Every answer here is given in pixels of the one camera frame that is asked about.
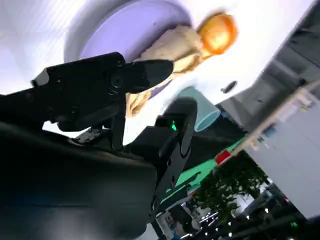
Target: ceiling light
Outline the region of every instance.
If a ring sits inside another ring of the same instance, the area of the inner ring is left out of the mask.
[[[186,237],[189,237],[189,233],[186,234],[186,235],[183,235],[182,237],[180,237],[180,239],[184,239],[184,238],[186,238]]]

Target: green indicator light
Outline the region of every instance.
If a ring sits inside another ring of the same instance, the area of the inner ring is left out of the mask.
[[[172,128],[173,130],[177,131],[177,127],[176,127],[176,122],[175,122],[175,121],[172,121],[171,128]]]

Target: tree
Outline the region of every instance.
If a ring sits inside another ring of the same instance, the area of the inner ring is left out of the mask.
[[[211,208],[218,212],[219,221],[227,221],[237,208],[234,202],[238,195],[260,195],[260,186],[267,176],[245,152],[233,156],[222,166],[215,168],[202,182],[194,199],[201,208]]]

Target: screw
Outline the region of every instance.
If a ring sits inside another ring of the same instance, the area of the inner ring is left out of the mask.
[[[122,86],[122,78],[119,76],[116,77],[112,77],[111,78],[111,84],[115,87],[115,88],[120,88]]]

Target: orange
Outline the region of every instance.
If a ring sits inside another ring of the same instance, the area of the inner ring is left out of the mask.
[[[210,57],[223,54],[235,42],[238,30],[231,15],[220,13],[206,20],[198,33]]]

